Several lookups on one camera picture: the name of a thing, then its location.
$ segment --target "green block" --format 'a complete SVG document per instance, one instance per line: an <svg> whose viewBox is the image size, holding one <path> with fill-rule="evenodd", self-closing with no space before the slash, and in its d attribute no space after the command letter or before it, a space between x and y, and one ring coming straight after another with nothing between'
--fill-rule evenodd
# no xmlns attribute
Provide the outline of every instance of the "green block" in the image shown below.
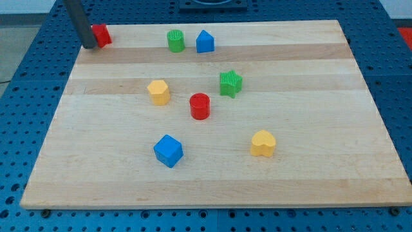
<svg viewBox="0 0 412 232"><path fill-rule="evenodd" d="M185 50L185 39L181 30L171 30L167 33L167 44L171 52L182 52Z"/></svg>
<svg viewBox="0 0 412 232"><path fill-rule="evenodd" d="M236 93L242 90L242 80L234 70L220 73L220 95L235 98Z"/></svg>

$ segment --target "yellow hexagon block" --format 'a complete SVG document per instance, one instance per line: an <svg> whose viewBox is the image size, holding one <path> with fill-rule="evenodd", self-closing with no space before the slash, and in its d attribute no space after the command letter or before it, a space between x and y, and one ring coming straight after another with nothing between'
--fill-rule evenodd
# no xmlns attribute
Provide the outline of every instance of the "yellow hexagon block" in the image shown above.
<svg viewBox="0 0 412 232"><path fill-rule="evenodd" d="M155 106L164 106L170 100L169 87L163 80L152 81L147 86L147 90L149 90L150 98Z"/></svg>
<svg viewBox="0 0 412 232"><path fill-rule="evenodd" d="M264 155L271 157L276 147L275 137L268 131L258 131L252 137L252 146L250 147L250 154L253 156Z"/></svg>

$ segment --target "red block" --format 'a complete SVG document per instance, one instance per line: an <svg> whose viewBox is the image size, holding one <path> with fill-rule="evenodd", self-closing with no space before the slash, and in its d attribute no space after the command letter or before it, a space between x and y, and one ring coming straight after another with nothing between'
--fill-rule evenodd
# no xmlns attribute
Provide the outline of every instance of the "red block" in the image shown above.
<svg viewBox="0 0 412 232"><path fill-rule="evenodd" d="M398 28L398 30L409 48L412 50L412 28Z"/></svg>
<svg viewBox="0 0 412 232"><path fill-rule="evenodd" d="M203 120L211 114L211 100L204 93L194 94L190 101L191 115L194 119Z"/></svg>
<svg viewBox="0 0 412 232"><path fill-rule="evenodd" d="M97 45L100 48L103 48L106 44L111 44L111 38L106 24L93 24L91 30L93 31L97 40Z"/></svg>

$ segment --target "blue cube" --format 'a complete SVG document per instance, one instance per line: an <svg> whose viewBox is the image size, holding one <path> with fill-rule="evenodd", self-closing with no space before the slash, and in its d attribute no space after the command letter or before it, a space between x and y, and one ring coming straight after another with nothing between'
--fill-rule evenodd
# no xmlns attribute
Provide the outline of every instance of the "blue cube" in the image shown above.
<svg viewBox="0 0 412 232"><path fill-rule="evenodd" d="M214 38L205 30L200 32L200 35L196 39L196 50L198 53L213 52L214 51Z"/></svg>
<svg viewBox="0 0 412 232"><path fill-rule="evenodd" d="M153 149L156 158L169 168L173 168L183 156L182 144L170 135L163 136L163 138L154 145Z"/></svg>

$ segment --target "wood grain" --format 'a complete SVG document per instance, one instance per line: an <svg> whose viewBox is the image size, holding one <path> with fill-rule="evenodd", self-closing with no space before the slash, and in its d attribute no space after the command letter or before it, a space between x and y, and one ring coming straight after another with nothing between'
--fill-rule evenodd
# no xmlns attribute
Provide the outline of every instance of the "wood grain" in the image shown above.
<svg viewBox="0 0 412 232"><path fill-rule="evenodd" d="M167 51L183 30L187 49ZM196 34L216 36L197 54ZM110 26L113 44L81 50L21 205L28 209L404 206L412 185L337 21ZM218 90L235 69L235 99ZM164 79L166 106L146 86ZM188 100L211 98L196 121ZM261 129L273 157L253 157ZM173 169L153 146L183 144Z"/></svg>

